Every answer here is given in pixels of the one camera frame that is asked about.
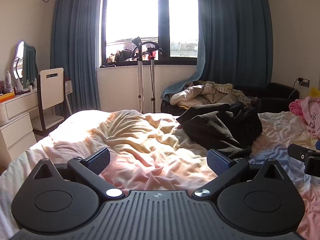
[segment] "window frame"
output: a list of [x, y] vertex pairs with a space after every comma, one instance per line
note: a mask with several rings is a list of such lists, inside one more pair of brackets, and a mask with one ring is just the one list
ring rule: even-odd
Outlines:
[[[107, 0], [103, 0], [101, 22], [101, 56], [102, 66], [134, 66], [137, 61], [122, 61], [108, 63], [106, 55], [106, 10]], [[197, 65], [196, 57], [170, 57], [170, 22], [169, 22], [169, 0], [158, 0], [158, 43], [162, 48], [162, 55], [159, 54], [159, 60], [155, 60], [155, 65]], [[144, 60], [143, 65], [150, 65], [149, 60]]]

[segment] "curtain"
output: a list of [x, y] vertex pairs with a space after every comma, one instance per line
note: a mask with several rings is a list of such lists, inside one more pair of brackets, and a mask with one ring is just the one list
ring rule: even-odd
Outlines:
[[27, 82], [33, 82], [38, 75], [36, 64], [36, 49], [23, 43], [23, 61], [22, 61], [22, 85], [27, 88]]
[[164, 90], [177, 93], [198, 79], [264, 88], [271, 81], [273, 38], [268, 0], [198, 0], [196, 73]]
[[50, 68], [63, 67], [70, 77], [73, 112], [100, 109], [96, 67], [100, 0], [57, 0]]

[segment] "window sill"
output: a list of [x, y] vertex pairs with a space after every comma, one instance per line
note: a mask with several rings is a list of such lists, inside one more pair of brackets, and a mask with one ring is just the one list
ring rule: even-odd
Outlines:
[[[150, 65], [150, 60], [144, 60], [142, 62], [143, 65]], [[137, 61], [122, 61], [122, 62], [111, 62], [111, 63], [103, 63], [100, 68], [106, 67], [122, 67], [122, 66], [137, 66]], [[155, 60], [155, 65], [197, 65], [197, 58], [168, 58]]]

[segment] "window pane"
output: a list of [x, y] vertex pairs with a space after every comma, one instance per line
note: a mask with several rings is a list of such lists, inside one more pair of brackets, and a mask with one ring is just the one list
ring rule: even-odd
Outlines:
[[132, 51], [135, 45], [131, 39], [137, 36], [142, 41], [158, 42], [158, 0], [107, 0], [107, 58], [115, 57], [117, 51]]
[[197, 57], [198, 0], [169, 0], [170, 56]]

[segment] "wall outlet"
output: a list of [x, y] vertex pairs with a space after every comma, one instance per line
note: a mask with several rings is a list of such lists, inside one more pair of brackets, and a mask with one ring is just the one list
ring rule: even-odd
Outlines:
[[300, 86], [310, 87], [310, 80], [304, 78], [298, 78], [298, 82]]

